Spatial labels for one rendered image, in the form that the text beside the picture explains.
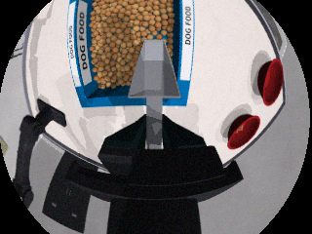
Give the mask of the blue dog food box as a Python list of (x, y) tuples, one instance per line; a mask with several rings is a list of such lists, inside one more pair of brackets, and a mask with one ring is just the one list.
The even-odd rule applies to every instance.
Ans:
[[(130, 86), (101, 89), (91, 64), (92, 46), (90, 12), (93, 0), (70, 0), (67, 15), (67, 48), (74, 86), (82, 108), (104, 106), (146, 106), (146, 98), (128, 98)], [(194, 0), (174, 0), (172, 37), (173, 59), (181, 98), (163, 98), (163, 106), (186, 106), (194, 52)]]

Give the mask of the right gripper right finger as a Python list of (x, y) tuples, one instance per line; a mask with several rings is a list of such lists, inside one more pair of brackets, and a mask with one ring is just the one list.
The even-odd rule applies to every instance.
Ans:
[(163, 149), (189, 148), (207, 146), (203, 137), (173, 122), (165, 114), (162, 115)]

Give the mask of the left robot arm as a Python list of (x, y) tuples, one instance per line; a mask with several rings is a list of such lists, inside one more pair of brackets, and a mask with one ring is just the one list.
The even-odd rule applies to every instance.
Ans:
[[(35, 142), (38, 141), (39, 135), (46, 132), (45, 128), (51, 121), (55, 121), (66, 127), (65, 114), (63, 112), (52, 107), (40, 98), (37, 99), (37, 104), (40, 112), (35, 118), (25, 115), (19, 127), (20, 135), (16, 174), (12, 181), (27, 209), (34, 198), (29, 181), (29, 166)], [(41, 111), (42, 109), (43, 111)]]

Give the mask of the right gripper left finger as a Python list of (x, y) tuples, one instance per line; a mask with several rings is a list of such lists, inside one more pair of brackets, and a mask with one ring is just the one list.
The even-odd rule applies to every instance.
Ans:
[[(140, 137), (140, 139), (139, 139)], [(146, 145), (146, 114), (141, 116), (131, 125), (121, 129), (120, 131), (106, 137), (102, 146), (122, 146), (131, 148), (145, 149)]]

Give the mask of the grey table edge rim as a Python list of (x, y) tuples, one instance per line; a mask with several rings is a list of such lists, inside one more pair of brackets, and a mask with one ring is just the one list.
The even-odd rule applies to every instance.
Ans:
[[(267, 23), (267, 21), (265, 20), (264, 16), (262, 15), (261, 11), (259, 10), (259, 8), (256, 6), (256, 4), (254, 3), (253, 0), (245, 0), (248, 5), (252, 8), (252, 10), (254, 11), (254, 13), (256, 14), (256, 16), (258, 17), (259, 21), (261, 22), (262, 26), (264, 27), (269, 40), (272, 44), (273, 50), (275, 52), (276, 55), (276, 59), (278, 59), (280, 62), (282, 62), (281, 59), (281, 55), (277, 46), (277, 43), (275, 41), (275, 38), (273, 36), (273, 33)], [(33, 21), (30, 23), (30, 25), (27, 27), (26, 31), (25, 31), (25, 35), (24, 35), (24, 40), (23, 40), (23, 47), (22, 47), (22, 58), (21, 58), (21, 74), (22, 74), (22, 84), (23, 84), (23, 91), (24, 91), (24, 96), (25, 96), (25, 101), (26, 101), (26, 105), (27, 105), (27, 109), (29, 112), (30, 116), (33, 116), (32, 111), (31, 111), (31, 107), (30, 107), (30, 103), (29, 103), (29, 98), (28, 98), (28, 93), (27, 93), (27, 87), (26, 87), (26, 75), (25, 75), (25, 61), (26, 61), (26, 49), (27, 49), (27, 42), (28, 42), (28, 37), (29, 37), (29, 32), (30, 32), (30, 28), (32, 25)], [(277, 111), (277, 113), (275, 114), (275, 116), (272, 118), (272, 120), (268, 123), (268, 125), (263, 129), (263, 131), (248, 145), (246, 146), (241, 152), (239, 152), (236, 156), (234, 156), (232, 159), (230, 159), (229, 161), (227, 161), (226, 163), (223, 164), (223, 168), (226, 167), (227, 165), (229, 165), (233, 160), (235, 161), (237, 158), (239, 158), (242, 154), (244, 154), (248, 149), (250, 149), (266, 132), (267, 130), (272, 126), (272, 124), (275, 122), (275, 120), (277, 119), (277, 117), (280, 115), (280, 113), (282, 112), (283, 108), (286, 105), (287, 102), (287, 94), (286, 94), (286, 80), (285, 80), (285, 73), (284, 73), (284, 79), (283, 79), (283, 103), (281, 105), (281, 107), (279, 108), (279, 110)], [(52, 137), (51, 135), (49, 135), (47, 132), (45, 132), (43, 135), (45, 135), (47, 138), (49, 138), (51, 141), (53, 141), (54, 143), (56, 143), (57, 145), (59, 145), (60, 147), (62, 147), (63, 149), (65, 149), (66, 151), (70, 152), (71, 154), (95, 165), (98, 166), (100, 168), (103, 168), (105, 170), (107, 170), (107, 168), (99, 163), (96, 162), (74, 150), (72, 150), (71, 148), (67, 147), (66, 145), (64, 145), (63, 143), (61, 143), (60, 141), (58, 141), (57, 139), (55, 139), (54, 137)]]

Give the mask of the red bowl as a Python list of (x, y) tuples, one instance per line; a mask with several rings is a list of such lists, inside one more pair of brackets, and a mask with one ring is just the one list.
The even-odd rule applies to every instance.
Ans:
[(277, 58), (266, 62), (259, 69), (257, 76), (258, 90), (266, 106), (273, 104), (279, 96), (283, 86), (283, 79), (283, 65)]
[[(243, 130), (238, 131), (238, 133), (236, 133), (236, 131), (242, 125), (243, 125)], [(257, 132), (259, 128), (259, 125), (260, 125), (260, 118), (256, 115), (253, 116), (250, 114), (245, 114), (236, 118), (231, 124), (229, 131), (228, 131), (227, 147), (229, 149), (237, 149), (245, 145), (255, 135), (255, 133)]]

